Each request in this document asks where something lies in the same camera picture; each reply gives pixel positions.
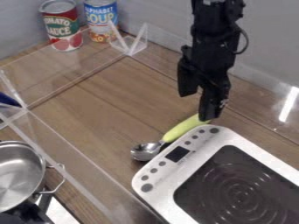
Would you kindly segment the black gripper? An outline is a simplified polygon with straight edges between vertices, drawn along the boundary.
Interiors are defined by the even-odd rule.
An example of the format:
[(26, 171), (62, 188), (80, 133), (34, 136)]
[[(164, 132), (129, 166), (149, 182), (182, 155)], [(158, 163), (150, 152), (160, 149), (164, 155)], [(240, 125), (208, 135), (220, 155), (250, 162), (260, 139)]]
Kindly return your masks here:
[(201, 88), (198, 119), (205, 122), (220, 117), (229, 99), (228, 66), (208, 57), (192, 55), (192, 48), (181, 47), (177, 64), (177, 89), (180, 97), (197, 93)]

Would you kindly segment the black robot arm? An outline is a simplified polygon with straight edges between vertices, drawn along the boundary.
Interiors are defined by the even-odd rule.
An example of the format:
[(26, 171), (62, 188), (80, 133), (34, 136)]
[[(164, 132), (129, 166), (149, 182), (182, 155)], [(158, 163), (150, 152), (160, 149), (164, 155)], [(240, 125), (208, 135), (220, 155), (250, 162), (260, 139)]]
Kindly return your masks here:
[(192, 42), (181, 47), (177, 89), (184, 97), (201, 88), (200, 122), (220, 117), (229, 99), (228, 70), (248, 49), (248, 35), (237, 25), (244, 8), (244, 0), (190, 0)]

